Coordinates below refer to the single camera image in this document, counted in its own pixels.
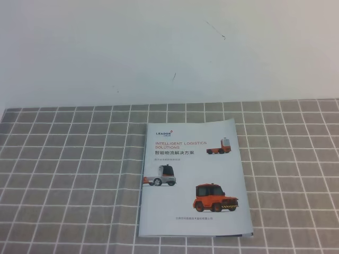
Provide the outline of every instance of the vehicle wheel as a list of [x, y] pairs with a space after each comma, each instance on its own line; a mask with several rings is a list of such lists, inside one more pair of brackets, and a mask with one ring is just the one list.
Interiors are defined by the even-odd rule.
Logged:
[[160, 178], [155, 178], [153, 183], [155, 186], [160, 186], [161, 184], [163, 184]]
[[203, 212], [203, 204], [201, 202], [197, 202], [195, 204], [195, 209], [197, 209], [199, 213]]
[[221, 212], [221, 204], [220, 203], [213, 204], [213, 210], [217, 213]]

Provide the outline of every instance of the vehicle window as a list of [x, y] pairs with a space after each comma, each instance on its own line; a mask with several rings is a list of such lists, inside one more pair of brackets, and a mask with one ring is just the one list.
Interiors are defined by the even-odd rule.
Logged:
[[163, 166], [163, 175], [174, 176], [173, 168], [171, 166]]
[[222, 189], [220, 186], [212, 187], [211, 190], [212, 190], [212, 195], [223, 195]]
[[222, 145], [223, 145], [224, 147], [230, 146], [229, 139], [223, 139], [223, 140], [222, 140]]
[[199, 187], [198, 188], [198, 196], [199, 197], [208, 196], [208, 188], [206, 188], [206, 187]]

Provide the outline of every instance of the white wall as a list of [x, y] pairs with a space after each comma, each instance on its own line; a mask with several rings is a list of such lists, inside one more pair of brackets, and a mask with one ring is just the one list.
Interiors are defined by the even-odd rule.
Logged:
[[339, 97], [338, 10], [338, 0], [0, 1], [0, 102]]

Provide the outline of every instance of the white grid line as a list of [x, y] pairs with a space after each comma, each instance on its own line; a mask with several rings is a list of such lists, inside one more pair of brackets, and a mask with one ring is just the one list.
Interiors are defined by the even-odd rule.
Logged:
[[[247, 146], [249, 146], [249, 143], [248, 143], [248, 137], [247, 137], [247, 130], [245, 128], [245, 135], [246, 135], [246, 142], [247, 142]], [[249, 154], [249, 161], [251, 163], [251, 170], [252, 170], [252, 174], [254, 175], [254, 169], [253, 169], [253, 163], [252, 163], [252, 156], [251, 156], [251, 153], [249, 152], [248, 150], [248, 154]], [[262, 215], [262, 212], [261, 212], [261, 206], [260, 206], [260, 201], [259, 201], [259, 195], [258, 195], [258, 192], [257, 192], [257, 185], [256, 185], [256, 180], [254, 178], [254, 188], [256, 190], [256, 199], [257, 199], [257, 202], [258, 202], [258, 208], [259, 208], [259, 215], [260, 215], [260, 220], [261, 220], [261, 224], [263, 225], [264, 224], [264, 220], [263, 220], [263, 215]], [[266, 247], [266, 253], [269, 254], [269, 250], [268, 250], [268, 245], [267, 245], [267, 239], [266, 239], [266, 232], [265, 230], [263, 230], [263, 235], [264, 235], [264, 242], [265, 242], [265, 247]]]
[[[11, 127], [10, 133], [12, 133], [13, 128], [14, 128], [14, 125]], [[6, 141], [5, 141], [4, 144], [7, 143], [9, 137], [10, 137], [10, 135], [7, 136]], [[1, 155], [1, 153], [2, 153], [2, 151], [3, 151], [3, 149], [4, 149], [4, 147], [5, 147], [5, 146], [1, 147], [1, 149], [0, 149], [0, 155]], [[16, 166], [18, 160], [19, 160], [19, 157], [20, 157], [20, 155], [21, 155], [22, 150], [23, 150], [23, 147], [21, 148], [20, 153], [19, 153], [17, 159], [13, 159], [13, 160], [15, 160], [15, 163], [14, 163], [13, 168], [12, 168], [12, 170], [11, 170], [11, 172], [10, 172], [10, 175], [9, 175], [7, 181], [6, 181], [6, 184], [5, 184], [5, 186], [4, 186], [4, 189], [7, 188], [8, 183], [10, 182], [10, 178], [12, 177], [12, 173], [14, 173], [15, 166]], [[4, 195], [4, 191], [0, 194], [0, 201], [2, 200], [3, 195]]]
[[[329, 129], [328, 129], [328, 127], [327, 127], [327, 123], [325, 122], [324, 116], [323, 116], [322, 112], [320, 112], [320, 113], [321, 113], [321, 115], [322, 115], [322, 119], [323, 119], [323, 121], [324, 121], [324, 123], [325, 123], [326, 130], [327, 130], [327, 132], [328, 132], [328, 134], [329, 134], [329, 137], [330, 137], [330, 139], [331, 139], [332, 145], [333, 145], [333, 147], [335, 147], [335, 143], [333, 142], [333, 139], [332, 139], [332, 137], [331, 137], [331, 133], [329, 132]], [[305, 122], [304, 116], [302, 116], [302, 120], [303, 120], [303, 122], [304, 122], [304, 124], [305, 124], [305, 127], [306, 127], [306, 122]], [[313, 140], [311, 139], [311, 136], [310, 136], [308, 130], [307, 130], [307, 134], [308, 134], [308, 138], [311, 140], [311, 145], [312, 145], [312, 147], [314, 148]], [[316, 158], [317, 158], [317, 162], [318, 162], [318, 164], [319, 164], [319, 168], [320, 168], [320, 172], [322, 173], [322, 177], [324, 178], [324, 182], [325, 182], [326, 190], [327, 190], [327, 192], [328, 192], [328, 194], [329, 194], [329, 198], [330, 198], [330, 200], [331, 200], [331, 203], [332, 203], [332, 205], [333, 205], [333, 208], [335, 208], [334, 201], [333, 201], [332, 195], [331, 195], [331, 193], [330, 193], [330, 191], [329, 191], [329, 188], [328, 188], [328, 184], [327, 184], [326, 178], [324, 177], [323, 168], [322, 168], [322, 165], [321, 165], [321, 163], [320, 163], [320, 161], [319, 161], [319, 157], [318, 157], [318, 154], [317, 154], [316, 150], [314, 151], [314, 154], [315, 154], [315, 156], [316, 156]], [[337, 217], [337, 221], [339, 222], [339, 214], [338, 214], [338, 213], [335, 213], [335, 215], [336, 215], [336, 217]]]
[[[287, 138], [288, 138], [289, 144], [290, 144], [290, 146], [292, 146], [292, 142], [291, 142], [290, 136], [288, 135], [288, 131], [287, 131], [286, 125], [285, 125], [285, 130], [286, 130], [286, 133], [287, 133]], [[293, 157], [294, 157], [295, 161], [297, 161], [296, 154], [295, 154], [295, 152], [294, 152], [293, 150], [292, 150], [292, 153], [293, 153]], [[300, 181], [300, 182], [301, 182], [301, 187], [302, 187], [303, 193], [305, 194], [305, 199], [306, 199], [308, 211], [309, 211], [309, 213], [310, 213], [310, 217], [311, 217], [311, 220], [312, 220], [312, 224], [313, 224], [314, 227], [316, 227], [316, 224], [315, 224], [315, 221], [314, 221], [314, 217], [313, 217], [313, 214], [312, 214], [312, 211], [311, 211], [311, 206], [310, 206], [310, 204], [309, 204], [308, 196], [307, 196], [307, 194], [306, 194], [306, 189], [305, 189], [305, 186], [304, 186], [304, 181], [303, 181], [302, 178], [301, 178], [301, 173], [300, 173], [300, 170], [299, 170], [299, 165], [298, 165], [298, 163], [296, 163], [296, 167], [297, 167], [297, 171], [298, 171], [298, 176], [297, 176], [297, 177], [300, 177], [300, 180], [301, 180], [301, 181]], [[286, 220], [289, 221], [289, 218], [288, 218], [288, 215], [287, 215], [286, 207], [285, 207], [285, 214], [286, 214]], [[319, 234], [318, 234], [317, 231], [316, 231], [316, 237], [317, 237], [318, 244], [319, 244], [319, 246], [321, 247], [321, 246], [322, 246], [322, 243], [321, 243], [321, 241], [320, 241]]]
[[[93, 108], [93, 111], [92, 111], [91, 122], [90, 122], [90, 125], [89, 125], [88, 130], [87, 130], [87, 136], [86, 136], [86, 138], [85, 138], [85, 144], [86, 144], [86, 142], [87, 142], [87, 137], [88, 137], [88, 134], [89, 134], [90, 129], [91, 129], [91, 123], [92, 123], [92, 120], [93, 120], [93, 115], [94, 115], [94, 108]], [[82, 156], [83, 156], [83, 154], [84, 154], [84, 151], [85, 151], [85, 146], [84, 146], [83, 149], [82, 149], [80, 158], [82, 158]], [[80, 163], [79, 163], [78, 166], [77, 166], [76, 174], [78, 174], [79, 168], [80, 168]], [[59, 242], [59, 239], [60, 239], [61, 231], [62, 231], [62, 229], [63, 229], [63, 224], [64, 224], [65, 217], [66, 217], [66, 213], [67, 213], [67, 210], [68, 210], [68, 204], [69, 204], [70, 198], [71, 198], [71, 196], [72, 196], [72, 192], [73, 192], [75, 180], [76, 180], [76, 177], [74, 177], [74, 179], [73, 179], [72, 187], [71, 187], [71, 190], [70, 190], [70, 193], [69, 193], [69, 196], [68, 196], [68, 200], [67, 200], [67, 204], [66, 204], [66, 209], [64, 210], [63, 219], [62, 219], [61, 225], [60, 225], [60, 227], [59, 227], [58, 236], [57, 236], [57, 240], [56, 240], [56, 244], [55, 244], [55, 247], [54, 247], [53, 254], [55, 254], [55, 253], [56, 253], [56, 250], [57, 250], [57, 245], [58, 245], [58, 242]]]
[[[20, 158], [20, 156], [21, 156], [21, 153], [22, 153], [22, 151], [23, 151], [24, 145], [25, 145], [26, 142], [27, 142], [27, 139], [28, 139], [28, 136], [26, 137], [25, 142], [24, 142], [24, 144], [23, 144], [23, 146], [22, 146], [22, 148], [21, 148], [21, 150], [20, 150], [20, 153], [19, 153], [19, 155], [18, 155], [18, 159], [16, 160], [16, 162], [15, 162], [15, 164], [14, 164], [14, 166], [13, 166], [12, 172], [14, 171], [15, 166], [16, 166], [16, 164], [17, 164], [17, 162], [18, 162], [18, 160], [19, 160], [19, 158]], [[29, 186], [29, 184], [30, 184], [30, 182], [31, 182], [31, 180], [32, 180], [32, 177], [33, 177], [33, 175], [30, 176], [30, 179], [29, 179], [29, 181], [28, 181], [28, 186]], [[8, 178], [8, 180], [7, 180], [7, 182], [6, 182], [5, 188], [7, 187], [8, 183], [9, 183], [9, 181], [10, 181], [10, 178], [11, 178], [11, 175], [9, 176], [9, 178]], [[5, 248], [6, 248], [6, 245], [7, 245], [7, 241], [10, 239], [10, 235], [11, 235], [12, 230], [13, 230], [14, 222], [16, 221], [17, 215], [19, 214], [19, 210], [20, 210], [20, 207], [21, 207], [21, 205], [22, 205], [22, 203], [23, 203], [23, 200], [25, 199], [25, 195], [26, 195], [26, 193], [27, 193], [27, 190], [28, 190], [28, 189], [26, 188], [25, 191], [24, 191], [24, 193], [23, 193], [23, 195], [22, 195], [22, 198], [21, 198], [19, 207], [18, 207], [18, 209], [16, 210], [16, 213], [15, 213], [15, 215], [14, 215], [14, 218], [13, 218], [13, 221], [12, 221], [12, 224], [11, 224], [11, 227], [10, 227], [10, 230], [9, 230], [8, 235], [7, 235], [7, 237], [6, 237], [6, 243], [5, 243], [4, 246], [3, 246], [3, 249], [2, 249], [1, 254], [4, 253]]]
[[277, 183], [278, 183], [278, 188], [279, 188], [279, 192], [280, 192], [280, 196], [281, 196], [281, 200], [282, 200], [282, 207], [283, 207], [283, 210], [284, 210], [284, 213], [285, 213], [286, 222], [287, 222], [287, 227], [288, 227], [288, 230], [289, 230], [289, 236], [290, 236], [290, 240], [291, 240], [291, 243], [292, 243], [293, 251], [294, 251], [294, 253], [296, 254], [295, 243], [294, 243], [293, 236], [292, 236], [292, 232], [291, 232], [290, 222], [289, 222], [288, 216], [287, 216], [285, 201], [284, 201], [284, 198], [283, 198], [283, 195], [282, 195], [282, 192], [281, 192], [281, 186], [280, 186], [280, 182], [279, 182], [279, 178], [278, 178], [278, 172], [277, 172], [276, 167], [275, 167], [273, 152], [272, 152], [272, 150], [271, 150], [270, 139], [269, 139], [269, 135], [268, 135], [268, 133], [267, 133], [266, 125], [265, 125], [264, 114], [263, 114], [263, 112], [262, 112], [262, 111], [263, 111], [263, 107], [262, 107], [261, 102], [259, 102], [259, 104], [260, 104], [260, 109], [261, 109], [261, 116], [262, 116], [262, 118], [263, 118], [263, 123], [264, 123], [264, 128], [265, 128], [265, 133], [266, 133], [266, 139], [267, 139], [267, 143], [268, 143], [268, 145], [269, 145], [270, 154], [271, 154], [272, 161], [273, 161], [273, 168], [274, 168], [274, 172], [275, 172], [275, 177], [276, 177], [276, 181], [277, 181]]
[[[127, 133], [128, 133], [128, 127], [129, 127], [129, 120], [130, 120], [130, 117], [131, 117], [131, 108], [132, 108], [132, 105], [130, 105], [129, 111], [128, 111], [128, 123], [127, 123], [126, 136], [125, 136], [125, 141], [124, 141], [124, 145], [125, 146], [126, 146], [126, 141], [127, 141]], [[124, 156], [125, 156], [125, 150], [126, 150], [126, 148], [124, 147], [123, 151], [122, 151], [122, 158], [124, 158]], [[117, 186], [119, 186], [119, 184], [120, 184], [121, 171], [122, 171], [122, 163], [120, 165], [120, 172], [119, 172]], [[117, 198], [118, 198], [118, 192], [119, 191], [115, 192], [114, 207], [113, 207], [113, 212], [112, 212], [112, 217], [111, 217], [111, 226], [110, 226], [110, 230], [109, 230], [109, 233], [108, 233], [107, 246], [106, 246], [106, 254], [108, 254], [109, 244], [110, 244], [110, 241], [111, 241], [112, 223], [113, 223], [113, 217], [114, 217], [114, 212], [115, 212], [115, 204], [117, 203]]]
[[[149, 105], [148, 105], [148, 111], [147, 111], [147, 122], [148, 122], [148, 117], [149, 117]], [[145, 154], [146, 154], [146, 142], [147, 142], [147, 138], [145, 139], [144, 159], [145, 159]], [[144, 175], [144, 170], [145, 170], [144, 167], [145, 167], [145, 163], [142, 165], [142, 176], [141, 176], [140, 185], [139, 185], [139, 196], [138, 196], [138, 208], [137, 208], [136, 224], [138, 223], [138, 215], [139, 215], [140, 208], [141, 208], [140, 192], [142, 190], [142, 183], [143, 183], [142, 177]], [[134, 236], [133, 236], [132, 254], [134, 254], [134, 249], [135, 249], [135, 245], [136, 245], [136, 237], [137, 237], [138, 233], [139, 232], [137, 232], [137, 227], [135, 227], [134, 228]]]
[[[110, 122], [112, 121], [112, 114], [113, 114], [113, 107], [111, 109], [111, 114], [110, 114]], [[110, 124], [107, 128], [107, 132], [106, 132], [106, 137], [105, 137], [105, 143], [104, 143], [104, 147], [106, 147], [106, 142], [107, 142], [107, 137], [108, 137], [108, 131], [109, 131], [109, 128], [110, 128]], [[94, 195], [95, 195], [95, 192], [96, 192], [96, 186], [97, 186], [97, 181], [99, 179], [99, 174], [100, 174], [100, 171], [101, 171], [101, 163], [102, 163], [102, 159], [104, 157], [104, 152], [105, 150], [103, 150], [102, 154], [101, 154], [101, 160], [100, 160], [100, 163], [99, 163], [99, 168], [98, 168], [98, 171], [97, 171], [97, 174], [96, 174], [96, 180], [95, 180], [95, 185], [94, 185], [94, 190], [93, 190], [93, 194], [92, 194], [92, 198], [91, 198], [91, 204], [90, 204], [90, 209], [88, 210], [88, 215], [87, 215], [87, 219], [86, 219], [86, 225], [85, 225], [85, 229], [84, 229], [84, 233], [83, 233], [83, 238], [82, 238], [82, 244], [80, 246], [80, 253], [82, 253], [82, 250], [83, 250], [83, 246], [84, 246], [84, 241], [85, 241], [85, 236], [86, 236], [86, 231], [87, 231], [87, 226], [88, 226], [88, 222], [90, 220], [90, 216], [91, 216], [91, 210], [92, 210], [92, 205], [93, 205], [93, 200], [94, 200]]]
[[[24, 241], [8, 241], [8, 243], [29, 243]], [[51, 242], [35, 242], [34, 244], [51, 244]], [[80, 242], [59, 242], [59, 244], [65, 245], [81, 245]], [[104, 246], [106, 243], [84, 243], [84, 245], [96, 245], [96, 246]], [[131, 243], [110, 243], [109, 245], [121, 245], [121, 246], [132, 246]], [[145, 247], [158, 247], [158, 244], [135, 244], [135, 246], [145, 246]], [[185, 247], [185, 245], [177, 245], [177, 244], [162, 244], [164, 247]], [[237, 246], [215, 246], [215, 248], [221, 249], [236, 249]], [[211, 246], [204, 245], [189, 245], [189, 248], [211, 248]], [[243, 246], [242, 249], [258, 249], [265, 250], [266, 247], [258, 247], [258, 246]], [[293, 250], [291, 247], [267, 247], [269, 250]], [[320, 248], [307, 248], [307, 247], [296, 247], [296, 250], [320, 250]], [[339, 250], [339, 248], [323, 248], [324, 250]]]
[[[185, 103], [185, 123], [187, 123], [187, 103]], [[185, 254], [187, 254], [187, 237], [185, 237]]]

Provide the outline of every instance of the orange truck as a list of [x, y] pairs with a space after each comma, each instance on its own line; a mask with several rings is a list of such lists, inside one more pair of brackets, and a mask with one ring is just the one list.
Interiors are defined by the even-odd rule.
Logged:
[[229, 143], [229, 139], [223, 138], [221, 140], [221, 148], [212, 148], [212, 149], [207, 149], [206, 152], [211, 155], [212, 153], [229, 153], [231, 152], [231, 145]]
[[195, 188], [195, 200], [193, 208], [198, 212], [210, 210], [212, 212], [221, 212], [223, 209], [229, 209], [231, 212], [238, 207], [236, 197], [227, 197], [217, 184], [201, 184]]

